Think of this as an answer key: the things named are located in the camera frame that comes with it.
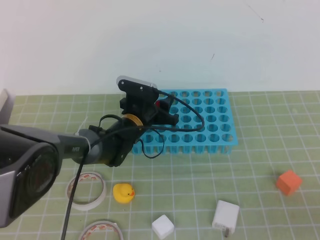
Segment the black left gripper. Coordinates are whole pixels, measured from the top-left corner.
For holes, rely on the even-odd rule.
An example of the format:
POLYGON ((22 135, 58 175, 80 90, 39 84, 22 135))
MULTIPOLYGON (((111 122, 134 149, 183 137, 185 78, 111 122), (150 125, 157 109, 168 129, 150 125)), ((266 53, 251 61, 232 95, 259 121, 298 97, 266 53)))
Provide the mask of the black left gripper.
POLYGON ((158 101, 155 97, 123 97, 119 106, 122 109, 122 125, 171 125, 175 126, 179 122, 178 114, 169 114, 174 102, 172 96, 167 96, 158 101))

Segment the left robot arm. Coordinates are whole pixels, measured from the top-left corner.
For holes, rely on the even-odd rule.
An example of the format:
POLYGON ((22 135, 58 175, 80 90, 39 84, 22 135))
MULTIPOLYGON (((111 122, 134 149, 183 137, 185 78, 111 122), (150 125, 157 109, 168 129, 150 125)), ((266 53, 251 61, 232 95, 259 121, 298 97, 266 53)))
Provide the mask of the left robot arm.
POLYGON ((172 97, 120 101, 123 116, 108 129, 89 126, 78 134, 3 124, 0 127, 0 225, 5 228, 40 200, 60 173, 62 161, 117 167, 152 125, 176 125, 172 97))

